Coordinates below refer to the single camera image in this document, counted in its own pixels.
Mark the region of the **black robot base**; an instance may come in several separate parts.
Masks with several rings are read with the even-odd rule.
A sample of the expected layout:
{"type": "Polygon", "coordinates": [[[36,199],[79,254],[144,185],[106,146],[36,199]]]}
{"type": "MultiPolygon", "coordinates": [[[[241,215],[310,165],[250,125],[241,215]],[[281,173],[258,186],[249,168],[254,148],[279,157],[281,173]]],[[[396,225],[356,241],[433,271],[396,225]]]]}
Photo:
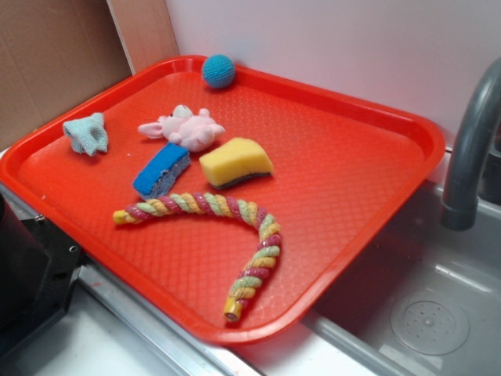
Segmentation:
{"type": "Polygon", "coordinates": [[[80,245],[48,219],[19,219],[1,199],[1,357],[67,313],[80,245]]]}

